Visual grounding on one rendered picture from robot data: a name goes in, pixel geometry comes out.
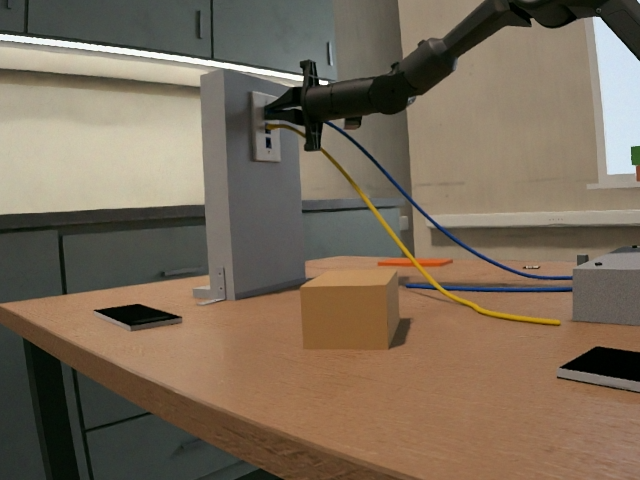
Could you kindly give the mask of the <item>dark blue cable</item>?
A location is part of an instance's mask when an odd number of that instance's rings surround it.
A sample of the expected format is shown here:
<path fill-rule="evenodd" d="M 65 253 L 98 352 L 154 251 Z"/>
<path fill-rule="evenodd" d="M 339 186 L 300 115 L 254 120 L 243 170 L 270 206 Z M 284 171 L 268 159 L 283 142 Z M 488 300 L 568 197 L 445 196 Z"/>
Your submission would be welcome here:
<path fill-rule="evenodd" d="M 395 185 L 395 187 L 410 201 L 410 203 L 423 215 L 425 216 L 435 227 L 437 227 L 441 232 L 443 232 L 446 236 L 448 236 L 450 239 L 452 239 L 454 242 L 456 242 L 458 245 L 460 245 L 461 247 L 463 247 L 464 249 L 466 249 L 467 251 L 471 252 L 472 254 L 476 255 L 477 257 L 499 267 L 502 268 L 506 271 L 509 271 L 511 273 L 523 276 L 523 277 L 528 277 L 528 278 L 533 278 L 533 279 L 542 279 L 542 280 L 572 280 L 572 276 L 537 276 L 537 275 L 531 275 L 531 274 L 526 274 L 526 273 L 522 273 L 516 270 L 513 270 L 511 268 L 508 268 L 504 265 L 501 265 L 481 254 L 479 254 L 478 252 L 474 251 L 473 249 L 469 248 L 468 246 L 466 246 L 465 244 L 463 244 L 462 242 L 460 242 L 458 239 L 456 239 L 455 237 L 453 237 L 451 234 L 449 234 L 446 230 L 444 230 L 439 224 L 437 224 L 429 215 L 427 215 L 412 199 L 411 197 L 397 184 L 397 182 L 386 172 L 386 170 L 356 141 L 354 140 L 350 135 L 348 135 L 345 131 L 343 131 L 342 129 L 340 129 L 339 127 L 337 127 L 336 125 L 334 125 L 333 123 L 329 122 L 329 121 L 325 121 L 324 123 L 328 124 L 329 126 L 333 127 L 334 129 L 336 129 L 337 131 L 339 131 L 341 134 L 343 134 L 345 137 L 347 137 L 351 142 L 353 142 L 384 174 L 385 176 Z M 418 289 L 433 289 L 433 290 L 438 290 L 436 289 L 434 286 L 429 286 L 429 285 L 413 285 L 413 284 L 406 284 L 405 285 L 406 288 L 418 288 Z M 571 292 L 572 291 L 572 287 L 567 287 L 567 288 L 473 288 L 473 287 L 447 287 L 447 286 L 441 286 L 443 289 L 445 290 L 450 290 L 450 291 L 474 291 L 474 292 Z"/>

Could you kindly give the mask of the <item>yellow cable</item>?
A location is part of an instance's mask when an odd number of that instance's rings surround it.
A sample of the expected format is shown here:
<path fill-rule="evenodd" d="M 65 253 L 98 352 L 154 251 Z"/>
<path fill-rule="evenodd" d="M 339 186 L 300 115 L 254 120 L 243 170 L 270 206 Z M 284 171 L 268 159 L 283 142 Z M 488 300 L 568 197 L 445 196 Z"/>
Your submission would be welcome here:
<path fill-rule="evenodd" d="M 291 127 L 289 125 L 285 125 L 285 124 L 277 124 L 275 125 L 275 128 L 286 128 L 289 130 L 292 130 L 294 132 L 296 132 L 297 134 L 301 135 L 302 137 L 304 137 L 306 139 L 306 134 L 304 134 L 303 132 L 299 131 L 298 129 Z M 428 281 L 436 288 L 438 289 L 441 293 L 443 293 L 445 296 L 449 297 L 450 299 L 459 302 L 461 304 L 467 305 L 469 307 L 474 308 L 477 312 L 487 315 L 487 316 L 491 316 L 491 317 L 496 317 L 496 318 L 501 318 L 501 319 L 506 319 L 506 320 L 513 320 L 513 321 L 520 321 L 520 322 L 527 322 L 527 323 L 535 323 L 535 324 L 544 324 L 544 325 L 554 325 L 554 326 L 560 326 L 561 325 L 561 321 L 559 320 L 550 320 L 550 319 L 540 319 L 540 318 L 531 318 L 531 317 L 523 317 L 523 316 L 515 316 L 515 315 L 509 315 L 509 314 L 502 314 L 502 313 L 497 313 L 497 312 L 492 312 L 492 311 L 488 311 L 488 310 L 484 310 L 482 308 L 480 308 L 478 305 L 469 302 L 467 300 L 458 298 L 454 295 L 452 295 L 451 293 L 447 292 L 445 289 L 443 289 L 440 285 L 438 285 L 432 278 L 431 276 L 421 267 L 421 265 L 414 259 L 414 257 L 409 253 L 409 251 L 405 248 L 405 246 L 401 243 L 401 241 L 397 238 L 397 236 L 393 233 L 393 231 L 390 229 L 390 227 L 387 225 L 387 223 L 384 221 L 384 219 L 380 216 L 380 214 L 377 212 L 377 210 L 374 208 L 374 206 L 371 204 L 371 202 L 368 200 L 368 198 L 364 195 L 364 193 L 360 190 L 360 188 L 356 185 L 356 183 L 352 180 L 352 178 L 346 173 L 346 171 L 337 163 L 337 161 L 327 152 L 325 151 L 322 147 L 321 147 L 321 152 L 342 172 L 342 174 L 348 179 L 348 181 L 352 184 L 352 186 L 356 189 L 356 191 L 360 194 L 360 196 L 363 198 L 363 200 L 367 203 L 367 205 L 370 207 L 370 209 L 373 211 L 373 213 L 376 215 L 376 217 L 379 219 L 379 221 L 382 223 L 382 225 L 385 227 L 385 229 L 389 232 L 389 234 L 392 236 L 392 238 L 395 240 L 395 242 L 399 245 L 399 247 L 403 250 L 403 252 L 407 255 L 407 257 L 412 261 L 412 263 L 419 269 L 419 271 L 428 279 Z"/>

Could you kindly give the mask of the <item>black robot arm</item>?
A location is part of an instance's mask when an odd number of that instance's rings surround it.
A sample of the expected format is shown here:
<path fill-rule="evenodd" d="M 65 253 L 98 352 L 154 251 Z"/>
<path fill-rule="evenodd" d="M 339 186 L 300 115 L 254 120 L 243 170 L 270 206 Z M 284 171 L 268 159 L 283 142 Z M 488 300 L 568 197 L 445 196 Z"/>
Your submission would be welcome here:
<path fill-rule="evenodd" d="M 343 130 L 355 130 L 362 116 L 404 111 L 452 74 L 461 55 L 505 26 L 532 27 L 535 18 L 546 28 L 560 28 L 588 17 L 600 17 L 640 61 L 638 0 L 484 0 L 444 38 L 421 40 L 388 74 L 336 82 L 334 111 Z"/>

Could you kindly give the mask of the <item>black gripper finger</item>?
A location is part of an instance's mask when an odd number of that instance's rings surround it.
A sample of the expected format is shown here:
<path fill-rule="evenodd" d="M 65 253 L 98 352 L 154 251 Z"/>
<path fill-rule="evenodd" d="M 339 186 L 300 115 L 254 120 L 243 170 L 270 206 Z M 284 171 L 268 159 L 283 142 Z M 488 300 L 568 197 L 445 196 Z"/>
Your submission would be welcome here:
<path fill-rule="evenodd" d="M 273 113 L 265 115 L 266 120 L 282 120 L 287 121 L 296 125 L 305 126 L 304 117 L 302 114 L 302 110 L 300 109 L 290 109 L 280 113 Z"/>
<path fill-rule="evenodd" d="M 293 86 L 289 88 L 289 90 L 282 95 L 280 98 L 275 100 L 274 102 L 265 105 L 264 110 L 282 110 L 290 107 L 298 107 L 301 106 L 300 98 L 302 94 L 302 87 Z"/>

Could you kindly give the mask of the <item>white wall plate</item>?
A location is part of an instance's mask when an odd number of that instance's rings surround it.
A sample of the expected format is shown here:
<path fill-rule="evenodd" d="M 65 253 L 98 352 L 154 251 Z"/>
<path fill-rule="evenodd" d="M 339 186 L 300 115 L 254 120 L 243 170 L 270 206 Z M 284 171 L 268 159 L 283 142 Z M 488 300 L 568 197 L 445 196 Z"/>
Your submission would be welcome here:
<path fill-rule="evenodd" d="M 279 128 L 265 131 L 265 124 L 279 124 L 279 120 L 266 120 L 264 114 L 264 106 L 274 102 L 278 97 L 255 91 L 250 93 L 253 161 L 281 162 Z M 266 138 L 271 139 L 271 142 Z"/>

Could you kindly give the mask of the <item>orange flat rectangular block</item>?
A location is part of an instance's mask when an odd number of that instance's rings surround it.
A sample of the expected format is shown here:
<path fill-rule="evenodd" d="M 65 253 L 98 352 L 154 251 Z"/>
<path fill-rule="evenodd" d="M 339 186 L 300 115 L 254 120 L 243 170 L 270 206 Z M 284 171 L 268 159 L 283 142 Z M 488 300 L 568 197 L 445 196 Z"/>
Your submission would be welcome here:
<path fill-rule="evenodd" d="M 441 267 L 453 263 L 453 259 L 415 259 L 421 267 Z M 390 259 L 378 262 L 378 266 L 415 266 L 410 259 Z"/>

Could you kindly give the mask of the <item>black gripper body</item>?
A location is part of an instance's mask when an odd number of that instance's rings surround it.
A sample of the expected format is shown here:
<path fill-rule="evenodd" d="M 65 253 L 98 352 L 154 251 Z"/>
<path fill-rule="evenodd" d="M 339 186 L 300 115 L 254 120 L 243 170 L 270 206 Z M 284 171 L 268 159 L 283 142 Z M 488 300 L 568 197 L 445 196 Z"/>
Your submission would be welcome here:
<path fill-rule="evenodd" d="M 316 62 L 313 60 L 300 61 L 300 68 L 303 74 L 301 108 L 306 124 L 304 151 L 321 151 L 324 122 L 342 119 L 334 111 L 331 100 L 332 87 L 336 82 L 320 85 Z"/>

